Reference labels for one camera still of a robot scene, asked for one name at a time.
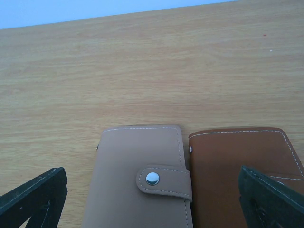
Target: wood grain surface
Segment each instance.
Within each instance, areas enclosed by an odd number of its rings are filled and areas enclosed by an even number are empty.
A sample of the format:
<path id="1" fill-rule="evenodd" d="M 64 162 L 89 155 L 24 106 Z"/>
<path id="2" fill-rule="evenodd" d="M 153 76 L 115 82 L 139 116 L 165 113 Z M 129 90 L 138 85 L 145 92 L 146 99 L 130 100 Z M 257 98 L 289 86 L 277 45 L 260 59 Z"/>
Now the wood grain surface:
<path id="1" fill-rule="evenodd" d="M 273 126 L 304 162 L 304 2 L 240 0 L 0 31 L 0 194 L 64 167 L 80 227 L 101 131 Z"/>

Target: tan wallet strap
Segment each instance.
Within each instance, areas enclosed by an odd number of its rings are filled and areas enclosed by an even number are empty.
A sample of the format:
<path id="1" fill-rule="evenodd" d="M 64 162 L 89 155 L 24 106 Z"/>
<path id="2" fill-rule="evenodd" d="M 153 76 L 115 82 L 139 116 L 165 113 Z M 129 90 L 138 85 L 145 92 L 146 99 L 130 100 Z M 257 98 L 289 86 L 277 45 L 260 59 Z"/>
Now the tan wallet strap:
<path id="1" fill-rule="evenodd" d="M 146 181 L 149 173 L 155 172 L 159 175 L 159 183 L 152 186 Z M 149 165 L 139 169 L 136 176 L 138 188 L 148 194 L 175 196 L 192 202 L 191 177 L 187 169 Z"/>

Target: snap button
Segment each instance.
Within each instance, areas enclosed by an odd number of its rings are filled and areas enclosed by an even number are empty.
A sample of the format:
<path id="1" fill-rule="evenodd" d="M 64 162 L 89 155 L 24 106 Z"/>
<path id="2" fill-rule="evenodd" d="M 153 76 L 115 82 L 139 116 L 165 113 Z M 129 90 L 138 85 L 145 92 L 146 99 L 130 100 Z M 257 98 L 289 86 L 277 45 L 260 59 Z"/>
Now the snap button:
<path id="1" fill-rule="evenodd" d="M 146 181 L 149 185 L 156 185 L 160 181 L 160 177 L 157 173 L 155 172 L 150 172 L 146 176 Z"/>

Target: tan leather wallet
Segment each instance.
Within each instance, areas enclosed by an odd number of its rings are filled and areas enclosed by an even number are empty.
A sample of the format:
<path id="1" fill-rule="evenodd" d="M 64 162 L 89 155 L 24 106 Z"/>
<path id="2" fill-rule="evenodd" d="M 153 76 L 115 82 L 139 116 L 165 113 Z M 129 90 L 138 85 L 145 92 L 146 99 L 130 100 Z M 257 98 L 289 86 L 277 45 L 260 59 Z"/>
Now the tan leather wallet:
<path id="1" fill-rule="evenodd" d="M 112 128 L 99 142 L 82 227 L 192 228 L 191 201 L 179 127 Z"/>
<path id="2" fill-rule="evenodd" d="M 304 194 L 303 166 L 279 128 L 217 129 L 189 136 L 195 228 L 246 228 L 239 203 L 241 166 Z"/>

